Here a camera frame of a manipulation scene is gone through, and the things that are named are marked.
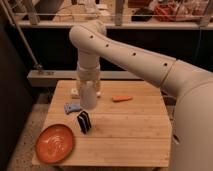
black cabinet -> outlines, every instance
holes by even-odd
[[[0,15],[0,170],[5,170],[33,104],[27,71]]]

orange object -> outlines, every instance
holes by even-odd
[[[121,102],[121,101],[127,101],[127,100],[132,100],[132,96],[128,95],[116,95],[112,97],[113,102]]]
[[[74,136],[69,127],[56,124],[46,128],[36,142],[36,155],[44,163],[63,160],[74,147]]]

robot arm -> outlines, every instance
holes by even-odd
[[[208,73],[175,58],[113,41],[105,33],[103,24],[97,20],[74,26],[70,31],[70,39],[79,52],[78,66],[93,70],[96,76],[94,69],[99,67],[99,56],[102,56],[177,98],[186,80],[196,73]]]
[[[104,34],[105,28],[99,21],[74,26],[70,31],[70,39],[78,48],[80,101],[86,102],[82,104],[87,106],[90,102],[89,108],[95,107],[91,97],[96,97],[95,83],[99,80],[99,56],[102,56],[177,99],[169,171],[212,171],[212,73],[166,55],[113,41]]]

hole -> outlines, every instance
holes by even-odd
[[[173,140],[174,140],[174,142],[175,142],[175,144],[177,144],[177,145],[179,145],[180,144],[180,140],[179,140],[179,138],[177,137],[177,135],[173,135]]]

red item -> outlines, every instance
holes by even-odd
[[[127,101],[127,100],[132,100],[132,96],[128,95],[115,95],[112,97],[113,102],[121,102],[121,101]]]
[[[174,7],[172,4],[167,5],[157,5],[154,9],[155,18],[159,21],[174,21]]]
[[[56,124],[46,128],[36,142],[36,155],[51,164],[65,159],[74,147],[74,136],[69,127]]]

